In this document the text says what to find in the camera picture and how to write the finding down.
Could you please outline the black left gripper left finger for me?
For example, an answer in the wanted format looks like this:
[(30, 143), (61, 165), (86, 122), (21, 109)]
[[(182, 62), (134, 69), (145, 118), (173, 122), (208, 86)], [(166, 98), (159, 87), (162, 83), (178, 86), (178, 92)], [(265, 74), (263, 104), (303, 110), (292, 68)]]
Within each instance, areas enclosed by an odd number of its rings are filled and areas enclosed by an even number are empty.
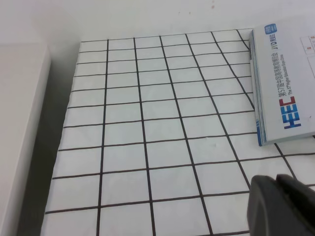
[(313, 236), (315, 214), (302, 214), (273, 179), (256, 175), (251, 180), (247, 209), (251, 236)]

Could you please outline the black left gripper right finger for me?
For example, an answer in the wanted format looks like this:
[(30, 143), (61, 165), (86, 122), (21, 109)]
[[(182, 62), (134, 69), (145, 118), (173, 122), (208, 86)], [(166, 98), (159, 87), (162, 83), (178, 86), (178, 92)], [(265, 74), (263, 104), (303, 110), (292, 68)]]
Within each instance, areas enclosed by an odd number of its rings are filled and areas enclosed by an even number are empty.
[(276, 182), (302, 214), (315, 213), (314, 190), (289, 175), (277, 175)]

